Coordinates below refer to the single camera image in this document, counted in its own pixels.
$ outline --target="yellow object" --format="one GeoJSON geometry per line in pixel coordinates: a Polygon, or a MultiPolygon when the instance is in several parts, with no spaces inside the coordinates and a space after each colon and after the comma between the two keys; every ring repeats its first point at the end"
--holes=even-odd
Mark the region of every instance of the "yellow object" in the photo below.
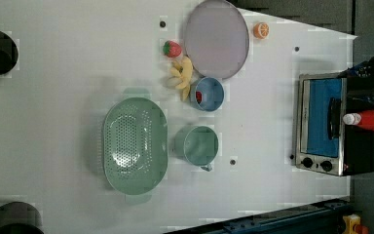
{"type": "Polygon", "coordinates": [[[354,231],[355,225],[360,224],[360,217],[356,214],[343,216],[346,223],[346,229],[343,234],[358,234],[354,231]]]}
{"type": "Polygon", "coordinates": [[[168,84],[176,84],[177,90],[182,90],[181,99],[187,99],[190,93],[190,81],[193,75],[193,63],[188,57],[184,57],[181,60],[181,64],[174,60],[172,62],[172,68],[169,70],[172,78],[168,80],[168,84]]]}

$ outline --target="green object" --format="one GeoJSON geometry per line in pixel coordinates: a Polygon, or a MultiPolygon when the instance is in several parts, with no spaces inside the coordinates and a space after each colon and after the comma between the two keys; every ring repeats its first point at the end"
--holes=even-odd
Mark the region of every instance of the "green object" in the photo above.
{"type": "Polygon", "coordinates": [[[153,101],[131,97],[114,106],[103,128],[104,170],[110,184],[128,195],[152,190],[168,166],[166,116],[153,101]]]}
{"type": "Polygon", "coordinates": [[[169,44],[169,42],[167,41],[164,46],[163,46],[163,52],[165,55],[168,55],[169,53],[169,49],[170,49],[171,45],[169,44]]]}
{"type": "Polygon", "coordinates": [[[217,134],[206,126],[186,126],[175,136],[175,150],[177,155],[209,172],[218,151],[217,134]]]}

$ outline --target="toaster oven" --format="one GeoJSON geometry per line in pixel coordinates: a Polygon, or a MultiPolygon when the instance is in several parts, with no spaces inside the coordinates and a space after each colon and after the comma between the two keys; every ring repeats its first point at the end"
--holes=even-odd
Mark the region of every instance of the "toaster oven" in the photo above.
{"type": "Polygon", "coordinates": [[[374,79],[301,75],[296,121],[296,167],[334,176],[374,171],[374,132],[346,126],[346,113],[374,109],[350,94],[374,90],[374,79]]]}

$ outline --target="green mug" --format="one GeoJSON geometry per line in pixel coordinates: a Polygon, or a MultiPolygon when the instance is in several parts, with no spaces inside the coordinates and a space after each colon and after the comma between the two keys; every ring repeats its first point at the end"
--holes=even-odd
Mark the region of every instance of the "green mug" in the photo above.
{"type": "Polygon", "coordinates": [[[218,151],[218,137],[206,126],[186,126],[175,136],[175,152],[193,165],[211,171],[218,151]]]}

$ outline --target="toaster oven knob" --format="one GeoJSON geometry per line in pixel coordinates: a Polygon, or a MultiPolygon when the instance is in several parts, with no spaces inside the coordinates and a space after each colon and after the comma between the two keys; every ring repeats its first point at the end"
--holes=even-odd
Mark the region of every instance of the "toaster oven knob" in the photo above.
{"type": "Polygon", "coordinates": [[[312,161],[311,158],[305,158],[305,159],[303,159],[302,164],[306,168],[310,168],[314,164],[314,161],[312,161]]]}
{"type": "Polygon", "coordinates": [[[320,164],[320,166],[327,173],[330,172],[330,171],[332,171],[332,168],[333,168],[332,163],[329,162],[329,161],[324,161],[323,163],[320,164]]]}

